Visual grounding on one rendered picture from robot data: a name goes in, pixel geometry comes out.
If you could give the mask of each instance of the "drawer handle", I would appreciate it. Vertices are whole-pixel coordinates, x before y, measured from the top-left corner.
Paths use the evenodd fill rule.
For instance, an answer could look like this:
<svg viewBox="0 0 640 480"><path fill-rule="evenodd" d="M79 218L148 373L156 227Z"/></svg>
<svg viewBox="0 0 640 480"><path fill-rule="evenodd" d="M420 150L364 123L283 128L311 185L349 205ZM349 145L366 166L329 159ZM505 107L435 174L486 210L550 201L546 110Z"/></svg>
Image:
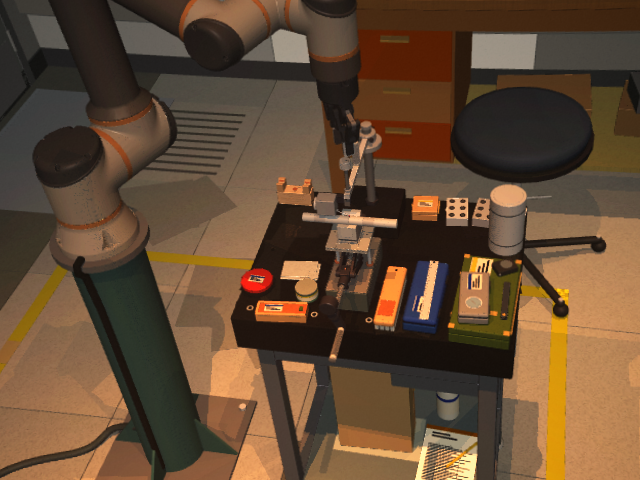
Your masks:
<svg viewBox="0 0 640 480"><path fill-rule="evenodd" d="M411 135L411 129L400 127L384 127L384 133L388 135Z"/></svg>
<svg viewBox="0 0 640 480"><path fill-rule="evenodd" d="M387 95L387 94L391 94L391 95L411 95L411 89L410 88L383 88L382 89L382 93L384 93L385 95Z"/></svg>
<svg viewBox="0 0 640 480"><path fill-rule="evenodd" d="M409 35L380 35L380 43L409 43Z"/></svg>

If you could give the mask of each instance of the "green tray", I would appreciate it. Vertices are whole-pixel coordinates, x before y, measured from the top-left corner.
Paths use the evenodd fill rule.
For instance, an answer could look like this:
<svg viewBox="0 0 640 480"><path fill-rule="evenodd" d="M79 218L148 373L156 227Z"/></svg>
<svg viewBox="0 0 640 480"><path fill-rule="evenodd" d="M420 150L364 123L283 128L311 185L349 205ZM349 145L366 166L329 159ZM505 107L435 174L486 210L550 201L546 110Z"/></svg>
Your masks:
<svg viewBox="0 0 640 480"><path fill-rule="evenodd" d="M469 271L472 258L469 254L465 255L464 262L462 263L463 272ZM493 258L492 260L494 260L494 263L497 263L501 259ZM516 272L502 277L499 277L495 271L491 271L491 276L489 277L488 325L458 322L458 302L460 300L460 284L458 284L456 299L453 303L453 311L451 312L451 320L449 322L449 341L500 348L503 350L509 348L511 334L513 333L513 321L515 318L518 292L520 290L520 282L522 281L522 261L516 260L516 264L518 266ZM507 319L501 320L500 310L502 308L502 286L504 282L511 282L511 294L509 295L509 312Z"/></svg>

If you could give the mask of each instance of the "blue box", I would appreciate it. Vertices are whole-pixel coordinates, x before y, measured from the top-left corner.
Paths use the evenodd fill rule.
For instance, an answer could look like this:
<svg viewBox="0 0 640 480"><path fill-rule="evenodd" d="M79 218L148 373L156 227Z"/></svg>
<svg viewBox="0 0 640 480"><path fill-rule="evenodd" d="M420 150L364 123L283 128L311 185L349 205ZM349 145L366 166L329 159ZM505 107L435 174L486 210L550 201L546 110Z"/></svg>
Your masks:
<svg viewBox="0 0 640 480"><path fill-rule="evenodd" d="M425 286L427 279L430 277L430 269L436 269L435 283L433 286L433 296L431 297L429 308L429 314L427 318L420 319L422 309L425 308L425 302L429 302L429 299L425 299ZM447 276L449 274L449 265L441 262L418 262L416 265L416 271L411 281L411 290L409 290L409 298L404 309L404 315L402 316L404 330L410 330L414 332L423 333L436 333L438 329L438 315L440 314L440 308L442 307L442 301L444 298L444 292L447 287Z"/></svg>

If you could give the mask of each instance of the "red round container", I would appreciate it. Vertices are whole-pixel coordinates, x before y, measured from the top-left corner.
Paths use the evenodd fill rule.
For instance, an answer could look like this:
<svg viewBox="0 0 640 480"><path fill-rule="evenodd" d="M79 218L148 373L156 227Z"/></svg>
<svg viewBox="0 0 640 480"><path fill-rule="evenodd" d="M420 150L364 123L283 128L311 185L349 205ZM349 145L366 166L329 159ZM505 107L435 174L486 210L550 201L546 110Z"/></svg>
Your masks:
<svg viewBox="0 0 640 480"><path fill-rule="evenodd" d="M264 293L273 285L273 275L264 268L254 268L242 276L242 289L248 293Z"/></svg>

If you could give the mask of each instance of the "wooden cabinet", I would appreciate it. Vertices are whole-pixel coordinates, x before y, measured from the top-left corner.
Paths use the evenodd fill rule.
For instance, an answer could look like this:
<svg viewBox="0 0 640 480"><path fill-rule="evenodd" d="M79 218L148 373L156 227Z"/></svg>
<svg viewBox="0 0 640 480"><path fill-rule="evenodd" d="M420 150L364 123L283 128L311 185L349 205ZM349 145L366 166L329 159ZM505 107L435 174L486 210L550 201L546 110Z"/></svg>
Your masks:
<svg viewBox="0 0 640 480"><path fill-rule="evenodd" d="M359 30L362 69L355 117L382 137L375 158L453 162L450 135L471 76L471 32ZM325 119L334 193L344 191L342 147Z"/></svg>

